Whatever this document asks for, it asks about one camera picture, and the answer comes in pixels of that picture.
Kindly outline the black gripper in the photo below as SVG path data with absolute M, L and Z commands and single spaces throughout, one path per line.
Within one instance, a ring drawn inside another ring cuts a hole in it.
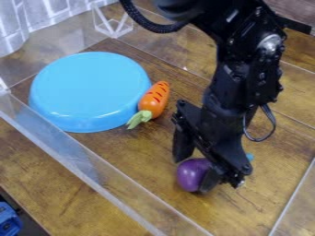
M 172 115 L 175 124 L 174 161 L 182 163 L 191 158 L 218 156 L 231 165 L 232 169 L 242 173 L 250 172 L 244 170 L 243 111 L 226 110 L 210 88 L 204 92 L 202 107 L 187 100 L 179 100 L 176 107 L 178 111 Z M 211 167 L 203 176 L 199 191 L 208 193 L 223 182 L 224 176 L 223 168 Z

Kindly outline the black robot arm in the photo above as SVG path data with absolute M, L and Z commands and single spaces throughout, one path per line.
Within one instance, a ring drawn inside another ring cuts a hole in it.
M 194 24 L 216 42 L 216 69 L 203 105 L 178 101 L 172 155 L 178 181 L 206 193 L 220 183 L 239 187 L 251 174 L 242 139 L 258 110 L 276 118 L 268 104 L 283 90 L 280 56 L 286 50 L 279 18 L 263 0 L 155 0 L 164 16 Z M 264 137 L 250 137 L 260 142 Z

